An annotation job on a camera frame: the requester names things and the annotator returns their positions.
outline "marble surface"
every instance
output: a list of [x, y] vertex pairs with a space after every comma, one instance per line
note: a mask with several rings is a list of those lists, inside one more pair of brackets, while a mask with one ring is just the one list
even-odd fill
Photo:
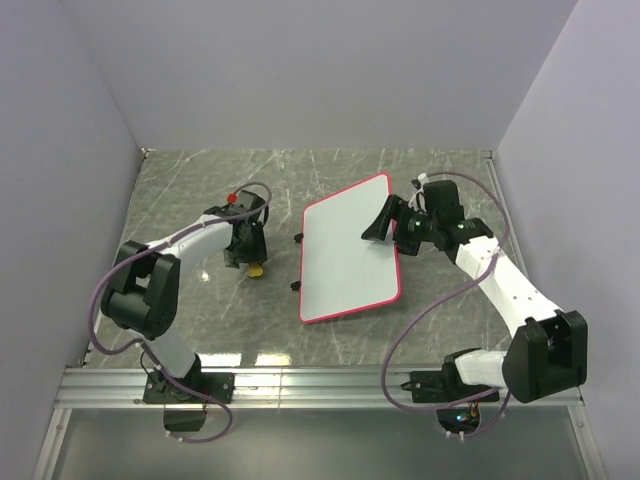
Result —
[[[298, 295], [300, 251], [293, 235], [304, 207], [377, 172], [388, 172], [394, 193], [412, 193], [410, 180], [424, 171], [452, 169], [491, 187], [487, 160], [477, 150], [246, 150], [150, 152], [130, 206], [124, 239], [148, 242], [191, 223], [224, 203], [249, 179], [274, 193], [265, 227], [269, 261], [259, 280], [225, 268], [222, 253], [183, 275], [177, 326], [208, 366], [336, 366], [380, 364], [389, 343], [428, 303], [467, 280], [446, 256], [423, 245], [418, 257], [401, 256], [403, 292], [386, 307], [303, 325]], [[496, 234], [500, 214], [475, 185], [458, 181], [468, 216], [485, 219]], [[511, 246], [506, 248], [512, 255]], [[108, 319], [99, 336], [113, 347], [128, 339]], [[469, 347], [506, 349], [510, 337], [497, 311], [478, 289], [436, 309], [398, 349], [396, 364], [440, 363]], [[137, 367], [138, 349], [116, 357], [92, 352], [87, 367]]]

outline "gray wall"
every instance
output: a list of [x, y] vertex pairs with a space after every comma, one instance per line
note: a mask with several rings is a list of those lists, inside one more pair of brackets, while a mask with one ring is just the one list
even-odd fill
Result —
[[498, 146], [576, 0], [61, 0], [139, 145]]
[[585, 398], [612, 479], [638, 478], [640, 2], [581, 0], [498, 149], [533, 279], [590, 328]]
[[138, 152], [54, 0], [0, 2], [0, 465], [30, 478]]

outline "floor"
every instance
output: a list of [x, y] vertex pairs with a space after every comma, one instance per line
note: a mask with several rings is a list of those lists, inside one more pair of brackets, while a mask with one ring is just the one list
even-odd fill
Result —
[[[177, 326], [205, 366], [378, 365], [409, 319], [428, 303], [466, 280], [444, 254], [424, 245], [419, 256], [401, 257], [403, 292], [391, 305], [303, 325], [298, 295], [289, 285], [299, 277], [304, 207], [377, 172], [387, 172], [393, 191], [408, 196], [421, 172], [451, 169], [491, 187], [487, 160], [479, 150], [242, 150], [150, 152], [144, 161], [123, 239], [149, 242], [193, 222], [205, 209], [225, 203], [248, 179], [271, 186], [274, 199], [265, 227], [269, 261], [265, 275], [249, 279], [225, 268], [222, 254], [183, 275]], [[483, 218], [496, 234], [500, 215], [475, 185], [458, 182], [468, 216]], [[509, 245], [507, 253], [513, 258]], [[99, 336], [108, 346], [128, 339], [108, 319]], [[470, 347], [506, 349], [510, 337], [497, 311], [479, 290], [438, 308], [398, 349], [393, 363], [441, 363], [445, 355]], [[139, 351], [116, 357], [92, 352], [88, 367], [131, 368]]]

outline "red border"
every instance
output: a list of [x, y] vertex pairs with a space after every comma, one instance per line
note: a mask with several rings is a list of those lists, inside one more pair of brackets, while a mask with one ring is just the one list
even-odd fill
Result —
[[[328, 195], [324, 198], [321, 198], [320, 200], [316, 200], [315, 202], [310, 203], [309, 205], [307, 205], [306, 207], [304, 207], [304, 210], [302, 211], [302, 233], [304, 233], [304, 217], [307, 213], [307, 208], [312, 207], [313, 205], [315, 205], [316, 203], [320, 203], [328, 198], [331, 198], [335, 195], [338, 195], [339, 193], [342, 192], [346, 192], [347, 190], [350, 190], [354, 187], [357, 187], [358, 185], [361, 185], [365, 182], [368, 182], [369, 180], [373, 180], [376, 177], [379, 177], [380, 175], [383, 175], [385, 177], [387, 177], [387, 194], [391, 195], [391, 177], [389, 176], [389, 174], [387, 172], [381, 172], [381, 173], [377, 173], [371, 177], [365, 178], [364, 180], [359, 181], [358, 183], [354, 183], [353, 185], [350, 185], [346, 188], [343, 188], [342, 190], [338, 190], [337, 192], [332, 193], [331, 195]], [[395, 229], [395, 222], [392, 223], [392, 229]], [[314, 318], [313, 320], [303, 320], [302, 319], [302, 289], [304, 288], [304, 285], [300, 285], [300, 294], [298, 296], [298, 318], [300, 319], [300, 322], [306, 324], [309, 323], [317, 323], [317, 322], [322, 322], [325, 320], [330, 320], [332, 318], [335, 317], [339, 317], [340, 315], [348, 315], [351, 313], [357, 313], [357, 312], [363, 312], [365, 310], [370, 310], [372, 308], [376, 308], [376, 307], [381, 307], [383, 305], [389, 305], [390, 303], [395, 302], [398, 297], [400, 297], [400, 293], [402, 292], [402, 279], [400, 277], [400, 260], [398, 259], [398, 247], [396, 247], [394, 245], [394, 250], [395, 250], [395, 257], [396, 257], [396, 278], [398, 279], [397, 281], [397, 285], [398, 285], [398, 293], [396, 294], [395, 297], [393, 297], [390, 300], [385, 300], [383, 302], [379, 302], [379, 303], [373, 303], [371, 305], [367, 305], [365, 307], [358, 307], [358, 308], [353, 308], [351, 310], [345, 310], [344, 312], [337, 312], [337, 313], [332, 313], [331, 315], [326, 315], [324, 317], [320, 317], [320, 318]], [[302, 280], [302, 254], [304, 252], [304, 249], [302, 248], [302, 244], [300, 244], [300, 280]]]

